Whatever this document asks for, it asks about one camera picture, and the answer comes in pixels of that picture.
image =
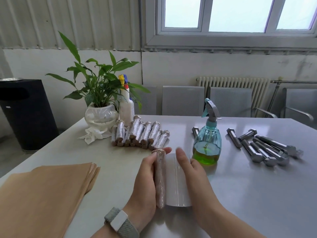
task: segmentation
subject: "table surface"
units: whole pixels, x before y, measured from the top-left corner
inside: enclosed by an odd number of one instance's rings
[[[192,127],[202,128],[206,118],[187,116],[142,116],[159,121],[171,133],[168,143],[192,154]],[[112,207],[128,201],[142,158],[149,150],[111,147],[110,138],[87,145],[77,139],[87,124],[78,121],[48,145],[0,179],[12,173],[31,171],[41,165],[93,162],[101,166],[94,188],[84,196],[65,237],[90,237],[103,225]],[[317,130],[292,119],[226,118],[218,121],[222,151],[216,166],[205,168],[220,202],[230,212],[267,237],[315,237],[317,220]],[[291,159],[287,167],[268,168],[250,161],[245,149],[237,149],[227,135],[234,128],[237,136],[255,128],[268,136],[304,151],[302,160]],[[196,224],[191,208],[167,206],[157,210],[144,229],[143,237],[208,237]]]

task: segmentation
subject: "green liquid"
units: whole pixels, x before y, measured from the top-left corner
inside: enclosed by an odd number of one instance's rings
[[[193,159],[201,164],[213,165],[219,160],[220,148],[206,141],[198,142],[193,147]]]

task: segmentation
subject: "white radiator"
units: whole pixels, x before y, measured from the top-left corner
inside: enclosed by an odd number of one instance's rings
[[[196,86],[205,87],[205,97],[208,87],[252,88],[252,108],[260,108],[270,81],[269,78],[199,77]]]

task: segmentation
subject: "chair backrest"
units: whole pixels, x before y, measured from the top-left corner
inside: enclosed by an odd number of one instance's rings
[[[207,98],[217,106],[222,117],[251,117],[251,88],[208,87]]]
[[[283,88],[284,107],[295,108],[311,114],[314,122],[311,123],[307,116],[286,109],[285,118],[294,119],[302,124],[316,128],[317,120],[317,89],[291,89]]]
[[[163,86],[162,115],[201,116],[204,87]]]
[[[139,89],[134,89],[139,94],[141,98],[139,101],[142,104],[140,111],[138,103],[132,99],[134,102],[134,113],[138,115],[156,115],[156,86],[143,85],[143,87],[147,88],[150,93],[145,93]]]

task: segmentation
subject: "chair armrest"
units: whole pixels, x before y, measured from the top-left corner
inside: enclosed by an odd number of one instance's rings
[[[268,112],[268,111],[266,111],[266,110],[264,110],[264,109],[261,109],[261,108],[253,108],[253,110],[259,110],[259,111],[261,111],[261,112],[264,112],[264,113],[270,115],[272,118],[277,119],[277,116],[276,116],[275,114],[270,113],[270,112]]]
[[[311,122],[314,121],[314,117],[313,117],[311,114],[309,114],[309,113],[300,111],[300,110],[295,109],[295,108],[289,108],[289,107],[284,107],[284,110],[287,109],[287,108],[290,109],[290,110],[293,110],[293,111],[295,111],[295,112],[298,112],[298,113],[300,113],[300,114],[306,115],[306,116],[309,118],[309,120],[310,120]]]

